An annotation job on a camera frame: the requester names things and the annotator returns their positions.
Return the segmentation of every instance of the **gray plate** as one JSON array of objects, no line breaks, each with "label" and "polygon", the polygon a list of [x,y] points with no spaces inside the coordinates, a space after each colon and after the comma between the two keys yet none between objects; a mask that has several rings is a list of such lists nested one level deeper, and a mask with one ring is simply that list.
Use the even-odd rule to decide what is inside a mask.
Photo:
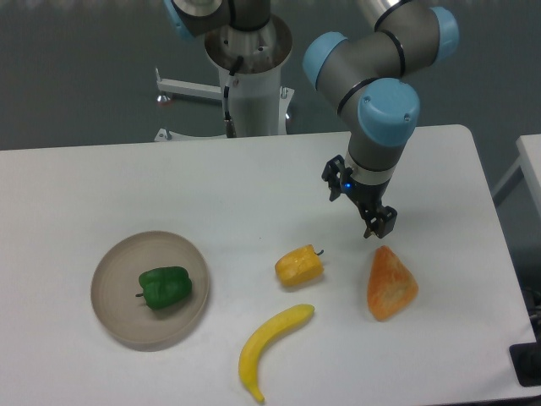
[{"label": "gray plate", "polygon": [[[186,268],[193,287],[190,296],[162,310],[151,310],[139,275],[161,266]],[[188,334],[205,306],[210,277],[201,253],[173,233],[136,234],[115,245],[101,260],[92,279],[90,298],[101,324],[124,345],[155,351]]]}]

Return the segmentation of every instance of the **yellow banana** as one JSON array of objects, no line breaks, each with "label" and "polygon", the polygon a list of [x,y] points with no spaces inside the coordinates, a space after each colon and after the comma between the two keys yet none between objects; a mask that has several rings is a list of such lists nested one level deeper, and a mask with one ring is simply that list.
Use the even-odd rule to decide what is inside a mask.
[{"label": "yellow banana", "polygon": [[261,352],[274,338],[300,326],[309,320],[313,314],[313,305],[297,304],[271,317],[244,344],[238,360],[238,375],[246,389],[248,389],[258,402],[262,403],[265,401],[265,397],[261,393],[257,382],[257,365]]}]

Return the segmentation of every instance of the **white table surface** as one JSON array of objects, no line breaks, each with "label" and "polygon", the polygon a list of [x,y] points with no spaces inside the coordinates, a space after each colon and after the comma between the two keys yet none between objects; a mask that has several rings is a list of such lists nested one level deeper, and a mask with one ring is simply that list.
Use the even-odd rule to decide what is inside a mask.
[{"label": "white table surface", "polygon": [[522,173],[541,216],[541,134],[523,135],[516,146],[521,154]]},{"label": "white table surface", "polygon": [[[419,405],[518,398],[508,348],[534,340],[475,145],[461,126],[417,129],[384,203],[384,241],[325,162],[348,134],[303,134],[0,152],[0,404],[254,405],[238,379],[253,330],[298,303],[308,325],[260,363],[269,405]],[[135,233],[190,239],[211,272],[191,335],[154,353],[125,348],[95,317],[98,262]],[[288,292],[274,264],[325,249],[325,277]],[[419,285],[387,322],[366,305],[374,250],[388,244]]]}]

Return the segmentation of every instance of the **black cable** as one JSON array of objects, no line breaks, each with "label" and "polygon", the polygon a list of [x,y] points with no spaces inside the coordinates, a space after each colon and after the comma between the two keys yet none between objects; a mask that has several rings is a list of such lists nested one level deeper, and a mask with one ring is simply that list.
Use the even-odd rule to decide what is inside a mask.
[{"label": "black cable", "polygon": [[[243,66],[244,58],[241,56],[237,57],[237,60],[229,70],[229,76],[233,77],[238,72],[238,70]],[[226,82],[226,85],[223,87],[223,100],[224,100],[224,119],[226,121],[231,120],[231,113],[229,112],[229,85]]]}]

